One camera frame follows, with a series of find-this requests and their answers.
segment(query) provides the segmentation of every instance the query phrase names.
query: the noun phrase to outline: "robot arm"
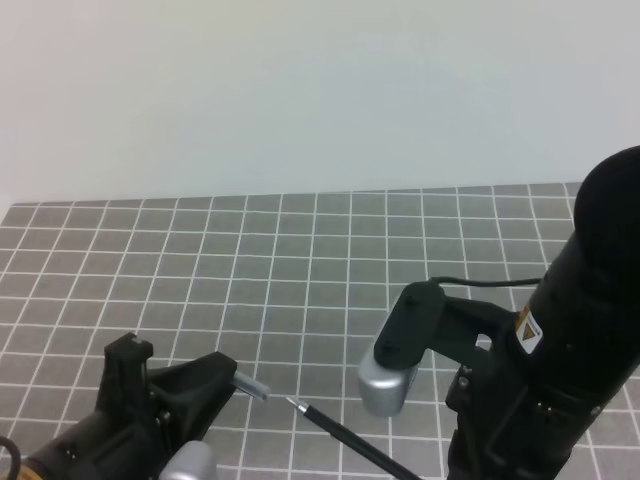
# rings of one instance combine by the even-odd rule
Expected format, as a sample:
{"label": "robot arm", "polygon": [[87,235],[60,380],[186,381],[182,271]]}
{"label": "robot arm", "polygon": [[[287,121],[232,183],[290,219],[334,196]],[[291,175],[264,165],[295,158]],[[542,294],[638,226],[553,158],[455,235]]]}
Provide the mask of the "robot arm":
{"label": "robot arm", "polygon": [[458,414],[449,479],[554,479],[640,363],[639,184],[640,147],[596,167],[575,233],[521,312],[447,297],[442,279],[405,287],[360,365],[365,406],[398,413],[433,350],[461,364],[446,397]]}
{"label": "robot arm", "polygon": [[198,441],[236,390],[236,362],[214,352],[147,370],[152,355],[153,346],[132,333],[105,347],[95,411],[26,458],[17,477],[10,472],[7,478],[215,478],[212,452]]}

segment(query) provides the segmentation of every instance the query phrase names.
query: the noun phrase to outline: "cable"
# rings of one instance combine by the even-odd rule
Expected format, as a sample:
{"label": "cable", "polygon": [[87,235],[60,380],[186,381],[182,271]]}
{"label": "cable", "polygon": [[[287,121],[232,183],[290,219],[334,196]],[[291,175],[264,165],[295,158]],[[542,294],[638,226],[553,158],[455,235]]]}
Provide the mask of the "cable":
{"label": "cable", "polygon": [[521,287],[524,285],[538,285],[541,278],[523,278],[522,280],[501,280],[497,282],[483,282],[479,280],[467,280],[466,278],[456,277],[432,277],[431,280],[438,285],[441,283],[449,283],[451,285],[464,285],[466,287]]}
{"label": "cable", "polygon": [[7,449],[9,455],[11,455],[11,468],[9,469],[9,475],[7,480],[18,480],[18,474],[20,473],[20,465],[22,460],[20,458],[20,449],[18,446],[7,437],[0,435],[0,446]]}
{"label": "cable", "polygon": [[385,472],[391,474],[394,478],[399,480],[420,480],[420,477],[415,473],[408,470],[406,467],[400,465],[391,457],[387,456],[384,452],[381,452],[376,447],[371,445],[361,436],[353,433],[347,427],[341,423],[331,419],[320,410],[317,410],[312,405],[300,400],[294,400],[291,397],[287,397],[287,401],[295,407],[295,409],[302,414],[307,420],[320,427],[327,432],[333,438],[338,440],[344,446],[349,447],[358,455],[369,460],[374,465],[377,465]]}

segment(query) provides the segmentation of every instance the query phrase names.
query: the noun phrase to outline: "grid mat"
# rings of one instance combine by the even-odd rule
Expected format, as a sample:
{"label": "grid mat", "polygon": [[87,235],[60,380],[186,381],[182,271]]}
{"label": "grid mat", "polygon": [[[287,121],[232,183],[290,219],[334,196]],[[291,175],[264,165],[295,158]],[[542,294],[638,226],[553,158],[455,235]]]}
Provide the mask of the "grid mat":
{"label": "grid mat", "polygon": [[[155,345],[151,367],[219,349],[271,386],[266,403],[235,395],[210,429],[222,480],[388,478],[286,395],[445,478],[456,365],[428,352],[387,420],[358,400],[358,361],[408,282],[542,275],[572,232],[578,187],[15,205],[0,227],[0,433],[28,454],[90,412],[103,346],[133,330]],[[532,291],[447,290],[513,309]],[[559,478],[635,479],[638,413],[635,376]]]}

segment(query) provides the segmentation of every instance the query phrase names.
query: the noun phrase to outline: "orange label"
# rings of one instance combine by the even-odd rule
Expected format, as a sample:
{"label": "orange label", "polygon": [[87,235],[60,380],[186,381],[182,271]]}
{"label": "orange label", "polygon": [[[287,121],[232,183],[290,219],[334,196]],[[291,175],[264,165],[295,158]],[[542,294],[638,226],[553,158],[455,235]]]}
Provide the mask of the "orange label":
{"label": "orange label", "polygon": [[529,304],[527,303],[527,305],[522,309],[522,312],[520,312],[520,317],[518,317],[518,320],[516,321],[516,331],[520,330],[522,322],[526,320],[527,315],[529,315],[530,311],[531,310],[529,309]]}
{"label": "orange label", "polygon": [[[9,476],[9,472],[6,472],[0,477],[0,480],[7,480]],[[31,470],[29,467],[25,467],[22,465],[20,467],[20,472],[18,473],[18,480],[43,480],[43,478],[38,475],[36,472]]]}
{"label": "orange label", "polygon": [[533,328],[531,328],[531,325],[529,325],[527,323],[524,326],[524,332],[522,333],[522,339],[523,340],[531,340],[535,336],[536,336],[536,332],[534,332]]}

